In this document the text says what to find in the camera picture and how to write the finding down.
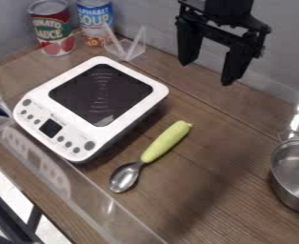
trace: saucepan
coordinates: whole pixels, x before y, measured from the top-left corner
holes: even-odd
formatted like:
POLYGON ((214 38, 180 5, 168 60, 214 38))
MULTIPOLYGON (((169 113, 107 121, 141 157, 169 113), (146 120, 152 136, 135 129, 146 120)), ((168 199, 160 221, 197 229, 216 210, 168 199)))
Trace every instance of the saucepan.
POLYGON ((270 184, 273 191, 286 206, 299 212, 299 132, 288 132, 290 138, 282 140, 272 153, 270 184))

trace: spoon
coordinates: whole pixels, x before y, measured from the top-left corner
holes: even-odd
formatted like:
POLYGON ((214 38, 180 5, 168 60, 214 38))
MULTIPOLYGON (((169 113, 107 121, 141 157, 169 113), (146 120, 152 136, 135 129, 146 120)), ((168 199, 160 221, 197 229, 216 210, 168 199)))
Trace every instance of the spoon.
POLYGON ((109 180, 110 190, 114 193, 123 193, 134 186, 141 169, 161 157, 176 145, 176 143, 189 133, 190 127, 192 124, 188 124, 184 121, 177 121, 152 142, 141 155, 139 161, 125 164, 115 169, 109 180))

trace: wooden tabletop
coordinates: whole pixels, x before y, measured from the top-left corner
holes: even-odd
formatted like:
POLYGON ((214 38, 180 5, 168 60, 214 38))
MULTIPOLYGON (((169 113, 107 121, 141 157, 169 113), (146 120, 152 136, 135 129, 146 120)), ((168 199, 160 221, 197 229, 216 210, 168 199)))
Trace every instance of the wooden tabletop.
MULTIPOLYGON (((106 54, 103 49, 78 45, 63 57, 33 52, 5 64, 5 99, 15 104, 43 80, 98 54, 106 54)), ((278 201, 268 182, 269 155, 294 107, 240 83, 221 87, 218 74, 197 65, 184 68, 174 56, 153 48, 125 65, 168 85, 169 99, 78 170, 169 243, 299 243, 299 213, 278 201), (110 173, 178 119, 194 125, 189 136, 143 170, 135 189, 111 194, 110 173)), ((75 243, 105 243, 1 145, 0 168, 75 243)))

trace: blue can label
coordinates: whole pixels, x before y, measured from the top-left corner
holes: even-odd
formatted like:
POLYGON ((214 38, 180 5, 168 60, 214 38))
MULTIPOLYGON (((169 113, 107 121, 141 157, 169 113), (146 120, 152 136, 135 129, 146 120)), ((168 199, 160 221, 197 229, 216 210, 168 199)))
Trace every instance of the blue can label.
POLYGON ((87 8, 78 4, 77 9, 78 9, 79 24, 82 28, 101 29, 103 22, 106 22, 110 27, 113 26, 111 3, 93 8, 87 8))

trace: tomato soup can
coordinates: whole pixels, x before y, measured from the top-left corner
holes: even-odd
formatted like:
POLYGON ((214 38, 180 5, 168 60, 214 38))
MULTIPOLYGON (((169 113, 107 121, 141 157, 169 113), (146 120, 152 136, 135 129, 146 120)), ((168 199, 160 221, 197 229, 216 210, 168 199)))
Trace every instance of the tomato soup can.
POLYGON ((74 48, 74 37, 69 23, 67 2, 39 0, 30 5, 27 12, 31 16, 41 51, 50 56, 70 53, 74 48))
POLYGON ((109 42, 109 34, 102 24, 113 28, 113 3, 110 0, 77 0, 82 40, 89 46, 102 46, 109 42))

